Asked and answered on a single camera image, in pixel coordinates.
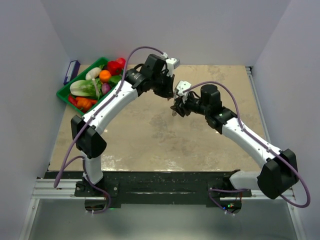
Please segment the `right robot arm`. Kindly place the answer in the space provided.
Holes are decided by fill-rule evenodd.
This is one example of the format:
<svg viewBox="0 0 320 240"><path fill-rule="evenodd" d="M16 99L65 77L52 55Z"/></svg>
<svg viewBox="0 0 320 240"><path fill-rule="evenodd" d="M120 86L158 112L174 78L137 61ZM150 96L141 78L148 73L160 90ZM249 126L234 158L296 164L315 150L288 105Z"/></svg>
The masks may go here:
<svg viewBox="0 0 320 240"><path fill-rule="evenodd" d="M235 171L223 183L223 192L230 197L240 190L260 190L270 199L276 199L298 182L295 154L273 146L248 128L238 115L224 107L218 88L205 84L200 97L190 91L191 84L180 81L174 89L173 111L181 117L195 113L203 115L207 124L219 134L240 146L261 168L259 172Z"/></svg>

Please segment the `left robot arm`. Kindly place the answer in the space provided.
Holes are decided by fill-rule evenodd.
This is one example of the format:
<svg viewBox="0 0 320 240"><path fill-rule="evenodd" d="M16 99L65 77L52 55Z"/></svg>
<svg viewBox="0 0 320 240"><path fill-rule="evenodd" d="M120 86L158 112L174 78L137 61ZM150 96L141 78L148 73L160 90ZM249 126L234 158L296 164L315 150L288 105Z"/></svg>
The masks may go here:
<svg viewBox="0 0 320 240"><path fill-rule="evenodd" d="M102 133L125 106L149 90L161 98L173 98L174 69L179 65L177 58L150 54L145 63L127 70L124 80L101 103L83 117L71 119L72 138L84 156L85 189L92 196L104 190L101 155L107 143Z"/></svg>

